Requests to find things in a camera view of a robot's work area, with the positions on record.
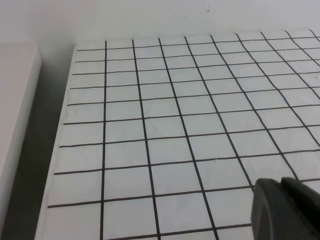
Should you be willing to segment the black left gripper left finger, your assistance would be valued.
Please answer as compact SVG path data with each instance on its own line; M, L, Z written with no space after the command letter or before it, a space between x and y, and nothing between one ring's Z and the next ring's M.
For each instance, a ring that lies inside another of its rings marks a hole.
M251 225L255 240L288 240L287 214L290 206L279 182L260 178L255 183Z

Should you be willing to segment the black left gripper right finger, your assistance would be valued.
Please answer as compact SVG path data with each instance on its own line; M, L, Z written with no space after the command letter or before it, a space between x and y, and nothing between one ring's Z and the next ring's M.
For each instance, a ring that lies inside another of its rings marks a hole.
M302 232L305 234L308 232L309 240L311 237L319 240L320 194L300 181L290 177L283 177L280 185L294 203L297 208L296 214L299 215L303 226L307 229L302 230Z

